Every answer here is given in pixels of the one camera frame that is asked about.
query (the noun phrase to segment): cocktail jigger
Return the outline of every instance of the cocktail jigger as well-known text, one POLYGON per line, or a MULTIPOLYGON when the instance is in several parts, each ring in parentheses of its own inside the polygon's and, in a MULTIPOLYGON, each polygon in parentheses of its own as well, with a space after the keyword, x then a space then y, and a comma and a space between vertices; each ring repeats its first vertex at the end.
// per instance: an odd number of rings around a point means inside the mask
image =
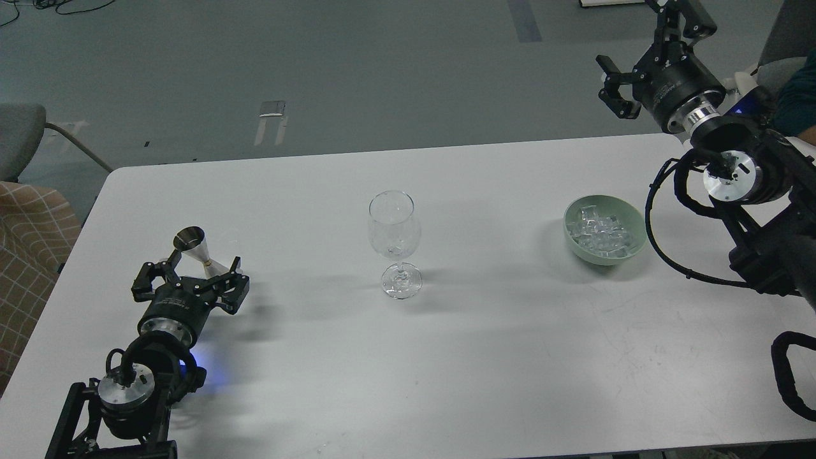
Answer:
POLYGON ((204 275, 209 279, 229 272, 229 268, 210 258, 206 248, 204 230, 197 226, 182 229, 173 239, 173 247, 179 252, 191 256, 204 265, 204 275))

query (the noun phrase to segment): gray floor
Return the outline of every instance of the gray floor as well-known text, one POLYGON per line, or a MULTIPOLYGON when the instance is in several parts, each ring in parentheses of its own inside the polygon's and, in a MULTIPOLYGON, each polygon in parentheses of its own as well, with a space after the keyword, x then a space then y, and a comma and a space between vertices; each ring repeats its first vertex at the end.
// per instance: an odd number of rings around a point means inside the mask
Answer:
MULTIPOLYGON (((703 3, 720 29, 702 61, 720 78, 756 62, 781 0, 703 3)), ((0 101, 45 105, 114 167, 657 131, 596 97, 595 55, 631 68, 654 32, 647 6, 529 4, 539 42, 504 0, 20 6, 0 29, 0 101), (264 100, 285 100, 288 121, 255 145, 264 100)), ((13 14, 0 4, 0 22, 13 14)), ((83 218, 104 177, 47 136, 20 181, 59 189, 83 218)))

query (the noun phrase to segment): bowl of ice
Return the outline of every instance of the bowl of ice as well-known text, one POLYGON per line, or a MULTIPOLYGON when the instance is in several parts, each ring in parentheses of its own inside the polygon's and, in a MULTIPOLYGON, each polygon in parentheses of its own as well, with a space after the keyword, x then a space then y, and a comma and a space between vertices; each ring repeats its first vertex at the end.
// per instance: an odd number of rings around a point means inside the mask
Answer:
POLYGON ((570 250, 594 265, 618 265, 646 244, 643 216, 630 203, 593 194, 571 203, 564 212, 564 235, 570 250))

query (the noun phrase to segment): gray chair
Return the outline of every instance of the gray chair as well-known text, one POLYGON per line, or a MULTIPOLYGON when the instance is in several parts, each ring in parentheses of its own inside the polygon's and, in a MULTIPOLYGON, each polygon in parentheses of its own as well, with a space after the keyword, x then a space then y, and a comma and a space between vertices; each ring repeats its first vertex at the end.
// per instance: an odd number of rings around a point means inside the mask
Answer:
POLYGON ((816 0, 785 0, 762 50, 756 82, 775 96, 816 49, 816 0))
POLYGON ((45 128, 59 132, 105 171, 113 169, 62 127, 46 121, 46 110, 38 104, 0 104, 0 181, 17 182, 40 145, 45 128))

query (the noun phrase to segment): person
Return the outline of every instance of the person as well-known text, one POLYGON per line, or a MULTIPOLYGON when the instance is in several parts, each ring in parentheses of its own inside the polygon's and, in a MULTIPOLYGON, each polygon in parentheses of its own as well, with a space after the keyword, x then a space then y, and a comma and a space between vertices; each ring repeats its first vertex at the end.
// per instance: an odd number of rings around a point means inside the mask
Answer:
POLYGON ((816 48, 779 92, 774 127, 816 145, 816 48))

